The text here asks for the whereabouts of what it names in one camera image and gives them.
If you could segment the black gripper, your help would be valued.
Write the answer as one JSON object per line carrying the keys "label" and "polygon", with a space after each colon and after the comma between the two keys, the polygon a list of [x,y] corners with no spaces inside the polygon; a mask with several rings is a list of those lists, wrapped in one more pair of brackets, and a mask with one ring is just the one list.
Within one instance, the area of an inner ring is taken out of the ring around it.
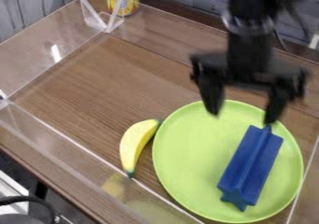
{"label": "black gripper", "polygon": [[268,88],[264,123],[280,118],[289,102],[302,98],[308,70],[272,55],[270,37],[228,34],[226,50],[193,53],[190,80],[197,85],[206,112],[216,116],[224,100],[224,85]]}

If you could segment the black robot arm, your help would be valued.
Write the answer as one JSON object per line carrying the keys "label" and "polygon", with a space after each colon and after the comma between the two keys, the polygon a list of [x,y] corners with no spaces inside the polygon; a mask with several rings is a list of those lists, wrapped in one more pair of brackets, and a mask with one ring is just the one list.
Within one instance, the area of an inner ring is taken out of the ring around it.
{"label": "black robot arm", "polygon": [[212,115],[218,113],[226,86],[268,93],[266,124],[276,122],[288,103],[304,96],[308,70],[272,53],[277,14],[281,10],[294,14],[296,1],[228,0],[221,15],[228,29],[226,50],[189,56],[190,79],[197,85],[205,110]]}

